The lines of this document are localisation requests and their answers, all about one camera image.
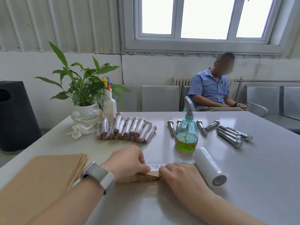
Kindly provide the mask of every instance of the bolt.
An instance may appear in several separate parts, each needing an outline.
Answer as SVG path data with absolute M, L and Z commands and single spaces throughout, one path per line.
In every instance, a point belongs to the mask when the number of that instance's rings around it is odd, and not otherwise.
M 217 131 L 217 133 L 218 133 L 219 136 L 223 137 L 225 140 L 232 143 L 235 148 L 242 147 L 242 145 L 243 145 L 242 141 L 235 140 L 235 139 L 231 138 L 230 136 L 227 136 L 224 132 L 221 132 L 221 131 Z
M 235 132 L 235 131 L 232 131 L 232 130 L 230 130 L 230 129 L 224 127 L 223 125 L 219 125 L 218 127 L 219 127 L 220 129 L 223 129 L 223 130 L 226 131 L 226 132 L 229 132 L 229 133 L 233 134 L 233 135 L 241 136 L 240 133 L 237 133 L 237 132 Z
M 220 121 L 219 120 L 214 120 L 214 122 L 208 126 L 205 127 L 206 131 L 210 131 L 213 127 L 220 125 Z
M 168 126 L 169 126 L 169 128 L 170 128 L 170 133 L 171 133 L 171 136 L 175 136 L 176 134 L 175 134 L 175 129 L 174 129 L 174 126 L 173 126 L 173 121 L 172 120 L 169 120 L 168 121 Z
M 181 122 L 182 122 L 182 120 L 180 120 L 180 119 L 177 120 L 177 122 L 176 122 L 177 123 L 176 131 L 177 131 L 177 128 L 178 128 L 178 126 L 180 125 Z
M 253 136 L 246 135 L 246 134 L 244 134 L 244 133 L 242 133 L 242 132 L 239 132 L 239 131 L 237 131 L 237 130 L 235 130 L 235 129 L 233 129 L 233 128 L 230 128 L 230 127 L 226 127 L 226 128 L 229 129 L 229 130 L 232 130 L 232 131 L 234 131 L 234 132 L 236 132 L 236 133 L 238 133 L 238 134 L 240 134 L 241 137 L 242 137 L 245 141 L 247 141 L 247 142 L 251 142 L 251 141 L 253 140 Z
M 202 124 L 202 121 L 198 120 L 198 121 L 196 121 L 196 124 L 197 124 L 198 128 L 200 129 L 200 132 L 202 133 L 202 135 L 207 136 L 207 132 Z
M 235 140 L 242 140 L 242 137 L 241 136 L 236 136 L 236 135 L 234 135 L 234 134 L 232 134 L 232 133 L 230 133 L 230 132 L 227 132 L 227 131 L 225 131 L 224 129 L 221 129 L 221 128 L 217 128 L 217 131 L 221 131 L 221 132 L 223 132 L 223 133 L 225 133 L 227 136 L 230 136 L 231 138 L 233 138 L 233 139 L 235 139 Z

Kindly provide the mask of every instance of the smartwatch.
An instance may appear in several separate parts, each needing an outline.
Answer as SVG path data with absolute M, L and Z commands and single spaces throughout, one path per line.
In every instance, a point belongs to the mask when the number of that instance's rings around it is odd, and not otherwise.
M 99 185 L 104 189 L 104 194 L 106 191 L 113 187 L 115 182 L 115 177 L 111 172 L 108 172 L 101 166 L 99 166 L 96 162 L 91 162 L 80 175 L 80 180 L 85 177 L 90 176 L 97 180 Z

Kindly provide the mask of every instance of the chair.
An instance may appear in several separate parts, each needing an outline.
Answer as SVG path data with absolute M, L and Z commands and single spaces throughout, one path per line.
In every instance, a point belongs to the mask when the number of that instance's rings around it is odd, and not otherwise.
M 120 89 L 116 89 L 121 95 L 120 98 L 124 106 L 122 107 L 120 101 L 117 98 L 114 98 L 117 103 L 117 111 L 118 112 L 136 112 L 137 111 L 137 87 L 133 85 L 124 85 L 124 87 L 128 88 L 131 92 L 125 92 Z
M 251 113 L 257 115 L 262 112 L 264 119 L 292 132 L 300 132 L 300 121 L 283 116 L 282 107 L 280 106 L 281 87 L 245 86 L 244 90 L 248 109 Z
M 182 86 L 180 93 L 179 111 L 183 111 L 185 107 L 185 97 L 188 96 L 190 86 Z
M 179 111 L 179 86 L 142 86 L 142 111 Z
M 300 87 L 281 86 L 282 96 L 280 105 L 283 106 L 283 115 L 300 120 Z

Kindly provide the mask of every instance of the white table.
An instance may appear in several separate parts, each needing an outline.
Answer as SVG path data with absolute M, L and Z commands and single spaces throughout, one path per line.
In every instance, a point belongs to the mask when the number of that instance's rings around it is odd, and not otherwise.
M 124 117 L 145 117 L 157 126 L 151 141 L 137 144 L 146 164 L 190 162 L 192 153 L 174 148 L 167 121 L 184 119 L 181 112 L 124 113 Z M 204 126 L 218 119 L 223 126 L 253 135 L 235 149 L 213 130 L 205 138 L 199 133 L 197 147 L 207 148 L 221 170 L 229 173 L 227 185 L 215 192 L 241 210 L 267 224 L 299 224 L 300 220 L 300 136 L 249 112 L 197 112 L 195 120 Z M 0 169 L 0 189 L 34 156 L 87 153 L 88 163 L 105 161 L 112 151 L 132 144 L 123 140 L 97 141 L 95 133 L 74 140 L 65 134 L 70 117 L 28 147 Z M 185 210 L 163 183 L 115 186 L 99 202 L 87 224 L 201 224 Z

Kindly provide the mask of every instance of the green liquid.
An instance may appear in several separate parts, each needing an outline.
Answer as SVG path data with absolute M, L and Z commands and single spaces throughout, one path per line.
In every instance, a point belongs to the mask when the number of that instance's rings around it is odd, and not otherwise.
M 175 137 L 175 146 L 182 151 L 193 151 L 196 149 L 198 138 L 191 133 L 179 132 Z

